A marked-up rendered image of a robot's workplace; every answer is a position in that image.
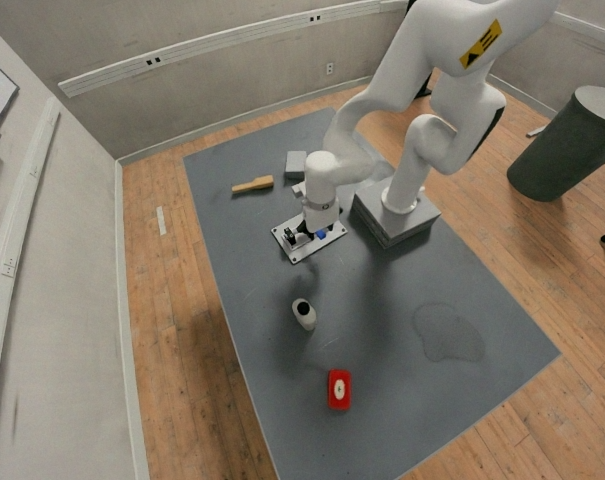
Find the white bottle with black cap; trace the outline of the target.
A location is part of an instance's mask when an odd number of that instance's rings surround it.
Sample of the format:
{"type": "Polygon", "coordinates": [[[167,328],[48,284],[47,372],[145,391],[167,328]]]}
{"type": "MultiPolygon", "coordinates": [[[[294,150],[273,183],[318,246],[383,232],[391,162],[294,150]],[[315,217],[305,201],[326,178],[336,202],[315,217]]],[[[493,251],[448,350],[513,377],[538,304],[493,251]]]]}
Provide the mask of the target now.
{"type": "Polygon", "coordinates": [[[316,327],[316,311],[305,299],[295,300],[292,309],[303,328],[313,330],[316,327]]]}

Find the wooden wire brush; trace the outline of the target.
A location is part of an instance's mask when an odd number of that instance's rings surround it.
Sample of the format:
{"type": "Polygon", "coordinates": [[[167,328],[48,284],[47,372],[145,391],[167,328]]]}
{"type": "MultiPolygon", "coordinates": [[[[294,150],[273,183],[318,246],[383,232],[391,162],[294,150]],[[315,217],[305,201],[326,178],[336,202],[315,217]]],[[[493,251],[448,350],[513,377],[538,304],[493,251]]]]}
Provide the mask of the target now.
{"type": "Polygon", "coordinates": [[[272,175],[265,176],[265,177],[261,177],[261,178],[256,178],[252,183],[239,185],[239,192],[249,190],[249,189],[264,190],[264,189],[268,189],[268,188],[273,188],[274,187],[273,185],[274,185],[274,182],[273,182],[272,175]]]}

